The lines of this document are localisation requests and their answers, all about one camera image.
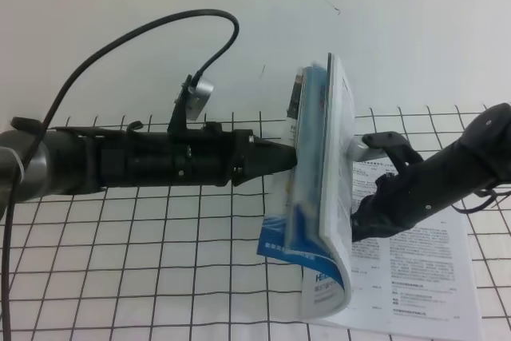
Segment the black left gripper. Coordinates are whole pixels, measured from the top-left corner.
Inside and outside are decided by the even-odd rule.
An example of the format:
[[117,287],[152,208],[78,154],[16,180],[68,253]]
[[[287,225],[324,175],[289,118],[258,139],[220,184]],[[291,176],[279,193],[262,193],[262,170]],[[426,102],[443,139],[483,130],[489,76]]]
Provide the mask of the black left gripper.
[[[179,133],[83,128],[87,170],[79,192],[103,188],[224,186],[284,172],[297,165],[293,146],[261,139],[248,129],[225,132],[218,123]],[[248,164],[252,155],[252,165]]]

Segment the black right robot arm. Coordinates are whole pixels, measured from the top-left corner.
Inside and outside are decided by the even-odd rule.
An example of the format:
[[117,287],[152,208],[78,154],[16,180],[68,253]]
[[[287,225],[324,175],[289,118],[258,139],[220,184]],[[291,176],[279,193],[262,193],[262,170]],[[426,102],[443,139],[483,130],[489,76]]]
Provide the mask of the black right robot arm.
[[474,193],[492,204],[495,188],[510,182],[510,105],[480,113],[463,134],[428,159],[396,132],[366,134],[362,142],[383,151],[396,168],[376,181],[351,217],[352,240],[388,238]]

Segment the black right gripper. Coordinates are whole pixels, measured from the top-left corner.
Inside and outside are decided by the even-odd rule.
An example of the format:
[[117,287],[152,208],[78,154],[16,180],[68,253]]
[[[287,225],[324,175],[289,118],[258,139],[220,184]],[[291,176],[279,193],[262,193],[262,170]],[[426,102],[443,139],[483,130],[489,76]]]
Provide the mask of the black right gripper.
[[352,215],[354,242],[407,231],[495,181],[490,167],[457,142],[426,160],[408,145],[385,153],[397,172],[380,176],[376,192],[364,197]]

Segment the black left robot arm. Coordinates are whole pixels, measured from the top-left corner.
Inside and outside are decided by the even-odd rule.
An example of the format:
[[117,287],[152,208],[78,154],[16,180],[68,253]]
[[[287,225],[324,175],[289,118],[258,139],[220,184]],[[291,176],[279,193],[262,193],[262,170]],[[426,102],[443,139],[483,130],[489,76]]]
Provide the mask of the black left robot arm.
[[19,171],[17,202],[88,195],[105,188],[238,186],[297,164],[293,147],[259,138],[250,129],[225,132],[221,124],[209,121],[179,134],[145,133],[136,121],[125,130],[50,129],[24,166],[22,158],[41,124],[15,117],[12,125],[1,135],[1,198],[9,196],[14,172]]

